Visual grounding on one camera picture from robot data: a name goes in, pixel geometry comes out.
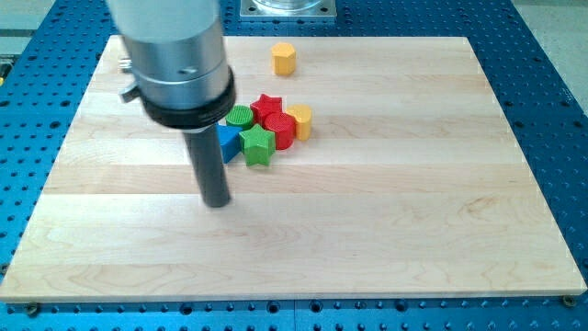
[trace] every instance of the orange block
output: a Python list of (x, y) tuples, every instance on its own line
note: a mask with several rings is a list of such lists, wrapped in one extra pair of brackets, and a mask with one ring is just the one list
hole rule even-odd
[(306, 141), (311, 137), (312, 109), (307, 105), (292, 105), (286, 113), (296, 121), (296, 139)]
[(292, 44), (279, 42), (272, 47), (272, 69), (277, 75), (291, 75), (296, 70), (296, 50)]

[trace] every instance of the black ring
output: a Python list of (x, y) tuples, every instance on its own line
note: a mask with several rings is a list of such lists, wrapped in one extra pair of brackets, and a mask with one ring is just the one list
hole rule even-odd
[(149, 117), (168, 128), (191, 130), (205, 128), (215, 124), (231, 111), (235, 104), (237, 93), (231, 67), (229, 67), (229, 84), (224, 92), (208, 104), (192, 109), (161, 108), (143, 97), (140, 91), (141, 102)]

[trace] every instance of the green star block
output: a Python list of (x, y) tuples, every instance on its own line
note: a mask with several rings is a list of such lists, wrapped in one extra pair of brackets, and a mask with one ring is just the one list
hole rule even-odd
[(248, 166), (269, 166), (269, 159), (276, 151), (276, 134), (255, 124), (250, 130), (239, 132), (239, 136), (245, 163)]
[(228, 126), (249, 130), (254, 126), (254, 112), (247, 106), (235, 106), (225, 118)]

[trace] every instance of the wood grain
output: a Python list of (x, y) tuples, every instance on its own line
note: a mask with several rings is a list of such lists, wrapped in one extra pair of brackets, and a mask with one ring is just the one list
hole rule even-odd
[[(277, 41), (298, 51), (271, 74)], [(5, 302), (412, 298), (586, 290), (463, 38), (227, 38), (238, 102), (309, 104), (206, 208), (177, 131), (117, 90), (113, 37), (0, 286)]]

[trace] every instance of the black cylindrical rod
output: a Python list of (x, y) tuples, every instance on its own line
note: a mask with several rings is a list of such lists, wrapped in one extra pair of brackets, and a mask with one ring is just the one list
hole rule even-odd
[(216, 125), (210, 125), (198, 133), (184, 131), (184, 139), (204, 203), (214, 208), (229, 203), (231, 194), (222, 163)]

